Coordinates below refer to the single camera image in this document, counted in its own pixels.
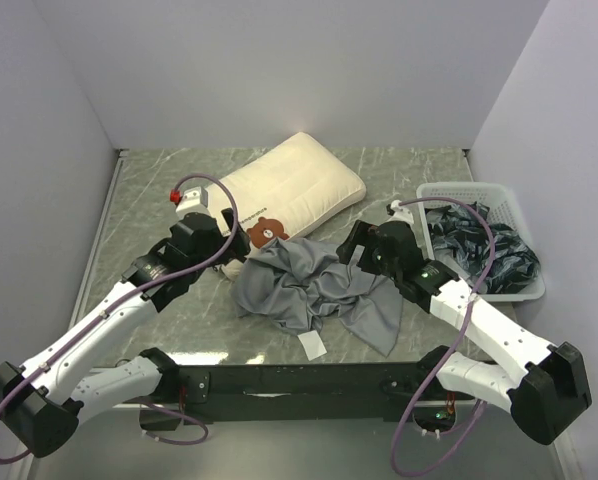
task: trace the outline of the laundry basket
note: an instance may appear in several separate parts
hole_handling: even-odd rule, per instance
[[[534,248],[530,232],[521,214],[521,208],[517,203],[514,193],[503,185],[496,183],[480,183],[480,182],[439,182],[439,183],[424,183],[417,188],[417,198],[422,197],[450,197],[461,200],[464,203],[480,202],[490,207],[488,223],[505,223],[515,229],[521,239],[530,247]],[[432,249],[432,241],[430,239],[430,232],[428,231],[428,223],[426,222],[426,208],[437,208],[448,205],[447,202],[425,202],[419,203],[419,215],[421,216],[421,223],[423,225],[423,234],[426,240],[426,249],[428,250],[428,257],[435,258],[435,252]],[[459,266],[452,260],[441,259],[448,263],[448,266],[457,270],[462,276]],[[484,300],[489,302],[522,302],[524,300],[534,300],[541,297],[546,291],[546,286],[543,282],[541,272],[533,283],[526,286],[519,293],[514,294],[485,294],[482,295]]]

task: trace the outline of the beige pillow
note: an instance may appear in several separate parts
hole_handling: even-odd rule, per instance
[[[261,158],[221,179],[239,209],[239,223],[251,240],[250,255],[275,237],[303,237],[366,195],[361,179],[332,153],[305,133],[298,133]],[[230,207],[216,185],[208,190],[208,210],[227,235],[221,210]],[[180,218],[188,213],[186,201],[177,207]],[[241,262],[223,267],[230,279]]]

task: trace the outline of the gray marble surface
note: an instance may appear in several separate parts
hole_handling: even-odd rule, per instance
[[[105,296],[130,263],[143,255],[177,221],[168,194],[176,181],[191,172],[222,177],[257,159],[268,149],[178,149],[123,152],[121,168],[90,272],[90,288],[81,310],[88,312]],[[340,148],[332,152],[357,172],[367,186],[366,198],[339,213],[309,238],[341,243],[357,219],[386,220],[385,205],[415,197],[421,183],[472,180],[459,149],[408,150]],[[415,233],[423,246],[421,225]],[[307,363],[299,340],[281,332],[261,316],[238,319],[230,300],[231,282],[206,271],[190,292],[175,300],[151,322],[137,328],[100,362],[113,366],[141,350],[158,347],[180,364]],[[503,311],[513,316],[510,305]],[[438,345],[449,345],[456,330],[417,306],[404,302],[397,345],[384,357],[344,329],[337,318],[326,319],[321,332],[328,353],[314,363],[417,361]],[[485,359],[470,341],[460,351]]]

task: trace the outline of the gray fabric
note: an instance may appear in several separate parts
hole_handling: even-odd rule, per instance
[[[298,335],[321,330],[323,317],[337,313],[348,330],[388,355],[399,333],[401,295],[388,278],[362,272],[358,256],[339,263],[335,249],[305,238],[268,243],[246,261],[232,288],[238,315],[266,315]]]

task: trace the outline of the cartoon bear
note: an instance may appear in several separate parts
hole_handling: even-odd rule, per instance
[[[246,230],[252,244],[261,248],[273,238],[279,237],[282,240],[288,240],[288,235],[284,232],[283,224],[279,220],[273,218],[268,219],[265,217],[259,217],[257,223]]]

